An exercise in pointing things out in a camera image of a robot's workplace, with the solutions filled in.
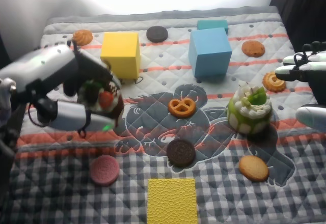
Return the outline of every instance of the checkered fabric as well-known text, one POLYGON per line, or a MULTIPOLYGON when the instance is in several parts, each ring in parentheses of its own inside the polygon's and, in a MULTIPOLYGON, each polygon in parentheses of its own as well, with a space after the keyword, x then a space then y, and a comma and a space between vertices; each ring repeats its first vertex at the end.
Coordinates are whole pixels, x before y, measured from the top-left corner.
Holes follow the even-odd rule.
MULTIPOLYGON (((293 54, 275 8, 56 19, 45 28, 41 47, 65 42, 79 29, 92 31, 93 42, 83 48, 95 57, 104 32, 139 32, 140 77, 123 80, 123 119, 114 131, 90 132, 82 139, 74 132, 35 127, 25 115, 0 223, 146 223, 151 178, 194 178, 199 223, 326 220, 326 136, 295 119, 298 107, 315 102, 308 85, 288 82, 284 92, 269 93, 273 125, 261 137, 245 138, 226 120, 225 109, 239 80, 261 84, 266 72, 293 54), (223 80, 192 75, 187 50, 200 19, 228 21, 233 54, 223 80), (166 42, 153 45, 146 39, 146 29, 153 25, 168 28, 166 42), (245 40, 262 42, 265 54, 245 56, 245 40), (176 120, 166 103, 185 96, 196 100, 196 113, 176 120), (174 137, 186 138, 196 148, 194 163, 185 169, 166 157, 174 137), (89 177, 91 161, 103 154, 120 165, 119 177, 109 187, 96 186, 89 177), (244 155, 266 162, 265 182, 253 183, 240 173, 244 155)), ((67 99, 61 86, 48 95, 67 99)))

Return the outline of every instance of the yellow cube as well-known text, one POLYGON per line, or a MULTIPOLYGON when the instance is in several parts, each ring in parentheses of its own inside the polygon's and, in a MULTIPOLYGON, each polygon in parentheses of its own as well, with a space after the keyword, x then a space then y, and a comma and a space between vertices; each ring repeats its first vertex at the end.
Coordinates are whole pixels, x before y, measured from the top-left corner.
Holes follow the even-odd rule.
POLYGON ((138 33, 104 33, 101 60, 111 65, 118 78, 138 79, 141 62, 138 33))

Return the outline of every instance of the pink cookie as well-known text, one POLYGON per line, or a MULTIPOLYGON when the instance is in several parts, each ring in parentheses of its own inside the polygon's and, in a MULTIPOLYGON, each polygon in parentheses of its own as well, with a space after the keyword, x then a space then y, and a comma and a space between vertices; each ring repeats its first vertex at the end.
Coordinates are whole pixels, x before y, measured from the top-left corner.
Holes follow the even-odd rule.
POLYGON ((102 155, 92 161, 90 175, 96 184, 109 186, 118 178, 119 170, 119 163, 115 158, 109 155, 102 155))

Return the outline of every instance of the gingham pattern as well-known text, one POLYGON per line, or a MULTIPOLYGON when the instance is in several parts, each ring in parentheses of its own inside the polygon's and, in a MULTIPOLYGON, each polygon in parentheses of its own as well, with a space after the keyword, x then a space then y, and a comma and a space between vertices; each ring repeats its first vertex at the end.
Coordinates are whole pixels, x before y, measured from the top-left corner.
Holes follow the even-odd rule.
MULTIPOLYGON (((78 29, 94 32, 94 45, 101 43, 105 31, 135 30, 140 33, 140 42, 146 43, 146 29, 157 24, 169 28, 168 41, 184 40, 189 38, 198 19, 55 23, 46 27, 41 46, 63 42, 78 29)), ((277 33, 286 33, 277 13, 210 19, 226 19, 230 24, 228 36, 234 39, 231 42, 231 62, 257 60, 244 59, 241 52, 243 39, 238 40, 237 37, 253 37, 265 45, 266 54, 258 60, 281 61, 281 58, 293 53, 287 37, 273 38, 277 33), (269 36, 257 36, 262 33, 269 36)), ((234 92, 240 79, 261 82, 265 72, 280 65, 278 62, 235 65, 229 67, 222 84, 212 84, 194 79, 191 70, 181 68, 188 65, 187 48, 188 44, 141 46, 142 78, 137 84, 126 82, 122 89, 124 98, 161 92, 173 94, 181 85, 194 84, 213 97, 202 108, 203 111, 211 107, 225 107, 229 98, 220 99, 217 94, 234 92), (148 71, 152 67, 169 66, 177 68, 164 72, 148 71)), ((87 51, 96 57, 100 54, 100 48, 87 51)), ((128 139, 123 138, 119 142, 102 142, 96 139, 96 134, 90 135, 88 142, 81 142, 78 138, 70 141, 69 134, 34 127, 25 117, 17 159, 11 172, 10 190, 3 202, 1 223, 146 223, 147 181, 150 178, 194 178, 199 223, 323 222, 326 219, 325 135, 298 126, 294 120, 295 110, 302 104, 314 102, 314 98, 308 90, 298 89, 307 87, 302 82, 288 82, 287 85, 291 89, 289 92, 271 95, 277 113, 277 145, 275 141, 258 146, 253 142, 247 143, 241 135, 230 135, 231 140, 223 146, 224 150, 219 155, 206 155, 207 159, 182 171, 172 168, 164 156, 150 156, 146 149, 143 153, 138 151, 141 144, 135 141, 127 144, 128 139), (282 174, 290 176, 282 186, 277 179, 280 173, 275 172, 272 166, 269 168, 271 177, 264 183, 252 183, 241 175, 239 159, 257 153, 268 159, 267 165, 278 164, 282 174), (89 178, 89 164, 101 154, 114 156, 120 165, 119 178, 110 187, 98 187, 89 178), (280 155, 286 156, 288 161, 278 161, 280 155)), ((65 98, 62 87, 49 96, 65 98)), ((129 110, 127 104, 123 118, 129 110)), ((157 121, 150 111, 144 110, 157 121)), ((207 118, 216 119, 213 114, 207 118)), ((120 136, 127 136, 127 131, 120 136)))

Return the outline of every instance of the robotic hand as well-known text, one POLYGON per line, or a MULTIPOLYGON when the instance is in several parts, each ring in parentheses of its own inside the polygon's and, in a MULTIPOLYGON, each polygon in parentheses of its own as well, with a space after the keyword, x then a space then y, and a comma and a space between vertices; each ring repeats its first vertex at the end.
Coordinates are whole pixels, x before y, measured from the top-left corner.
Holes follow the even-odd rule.
POLYGON ((0 126, 6 126, 11 111, 25 103, 30 103, 29 116, 35 125, 77 130, 81 136, 118 124, 123 113, 119 80, 110 67, 73 44, 73 50, 58 45, 30 52, 0 70, 0 126), (67 96, 78 93, 79 103, 47 97, 62 83, 67 96), (36 119, 30 113, 32 105, 36 119))
POLYGON ((308 82, 318 104, 306 104, 296 111, 296 118, 301 123, 326 132, 326 42, 305 44, 303 52, 288 56, 283 60, 284 66, 275 70, 276 77, 285 81, 299 80, 308 82))

